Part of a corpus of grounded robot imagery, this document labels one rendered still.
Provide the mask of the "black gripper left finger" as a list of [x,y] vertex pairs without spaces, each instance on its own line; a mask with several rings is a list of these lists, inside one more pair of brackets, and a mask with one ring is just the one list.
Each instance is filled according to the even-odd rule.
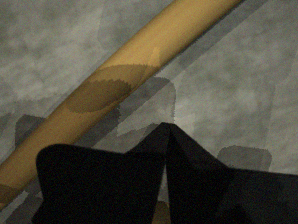
[[43,200],[55,193],[132,207],[139,224],[152,224],[169,136],[169,124],[161,122],[124,154],[68,144],[42,148],[36,169]]

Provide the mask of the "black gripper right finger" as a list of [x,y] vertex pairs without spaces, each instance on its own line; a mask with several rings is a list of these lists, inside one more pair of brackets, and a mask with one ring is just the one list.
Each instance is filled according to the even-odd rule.
[[171,224],[225,224],[238,203],[298,207],[298,175],[229,168],[176,124],[169,128]]

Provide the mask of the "tan wooden pole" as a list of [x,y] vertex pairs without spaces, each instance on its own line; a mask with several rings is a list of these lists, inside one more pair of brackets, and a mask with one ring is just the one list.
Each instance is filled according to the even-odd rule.
[[174,0],[95,70],[0,165],[0,210],[38,177],[36,156],[73,145],[242,0]]

